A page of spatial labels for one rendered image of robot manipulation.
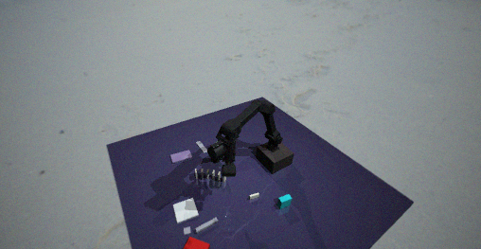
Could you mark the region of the teal block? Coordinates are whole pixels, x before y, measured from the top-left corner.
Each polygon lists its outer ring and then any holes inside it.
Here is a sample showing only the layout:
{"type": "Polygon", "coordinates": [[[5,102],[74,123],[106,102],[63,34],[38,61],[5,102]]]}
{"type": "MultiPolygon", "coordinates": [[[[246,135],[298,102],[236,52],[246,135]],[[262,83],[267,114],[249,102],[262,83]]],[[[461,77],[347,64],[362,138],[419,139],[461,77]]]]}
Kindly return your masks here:
{"type": "Polygon", "coordinates": [[[279,209],[289,206],[291,204],[292,197],[290,194],[284,195],[278,198],[277,206],[279,209]]]}

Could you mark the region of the white flat rectangular block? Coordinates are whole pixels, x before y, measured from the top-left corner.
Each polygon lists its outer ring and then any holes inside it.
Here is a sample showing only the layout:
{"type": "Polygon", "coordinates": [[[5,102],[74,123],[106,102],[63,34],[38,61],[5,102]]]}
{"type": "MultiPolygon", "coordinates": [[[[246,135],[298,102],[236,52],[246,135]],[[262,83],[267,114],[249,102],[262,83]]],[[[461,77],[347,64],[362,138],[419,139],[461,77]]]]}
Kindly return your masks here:
{"type": "Polygon", "coordinates": [[[199,215],[193,198],[174,204],[173,207],[177,223],[186,221],[199,215]]]}

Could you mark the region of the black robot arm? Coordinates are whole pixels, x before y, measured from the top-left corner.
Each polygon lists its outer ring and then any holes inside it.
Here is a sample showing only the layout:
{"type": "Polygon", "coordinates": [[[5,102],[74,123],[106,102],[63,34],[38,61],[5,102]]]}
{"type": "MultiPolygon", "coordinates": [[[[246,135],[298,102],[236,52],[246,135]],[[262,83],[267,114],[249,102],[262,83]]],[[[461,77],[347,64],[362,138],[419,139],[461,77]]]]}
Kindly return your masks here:
{"type": "Polygon", "coordinates": [[[253,100],[252,103],[237,117],[224,122],[219,129],[216,138],[218,142],[212,144],[207,153],[211,158],[211,162],[219,163],[220,160],[225,162],[224,154],[227,151],[234,151],[236,148],[236,139],[239,138],[241,128],[258,112],[260,112],[265,120],[267,131],[265,137],[269,139],[268,145],[265,146],[271,152],[279,149],[278,144],[281,144],[282,137],[276,129],[273,113],[276,111],[274,104],[266,100],[253,100]],[[225,135],[225,137],[222,136],[225,135]]]}

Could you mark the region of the red rectangular block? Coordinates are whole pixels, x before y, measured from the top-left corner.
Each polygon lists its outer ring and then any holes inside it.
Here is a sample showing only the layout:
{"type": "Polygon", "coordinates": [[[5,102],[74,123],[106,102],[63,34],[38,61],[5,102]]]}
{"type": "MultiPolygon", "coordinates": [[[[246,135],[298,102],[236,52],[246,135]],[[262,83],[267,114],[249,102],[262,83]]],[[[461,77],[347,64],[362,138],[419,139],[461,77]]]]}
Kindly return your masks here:
{"type": "Polygon", "coordinates": [[[189,237],[184,249],[209,249],[209,247],[209,243],[189,237]]]}

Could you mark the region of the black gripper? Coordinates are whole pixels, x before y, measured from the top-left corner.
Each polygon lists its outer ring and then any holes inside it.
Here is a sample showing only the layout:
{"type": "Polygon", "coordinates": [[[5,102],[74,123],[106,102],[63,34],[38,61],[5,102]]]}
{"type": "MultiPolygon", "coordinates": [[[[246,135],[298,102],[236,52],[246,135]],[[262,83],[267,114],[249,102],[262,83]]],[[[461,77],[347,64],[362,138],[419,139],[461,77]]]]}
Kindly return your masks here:
{"type": "Polygon", "coordinates": [[[236,167],[234,165],[236,149],[227,151],[224,154],[225,165],[222,166],[222,176],[236,176],[236,167]]]}

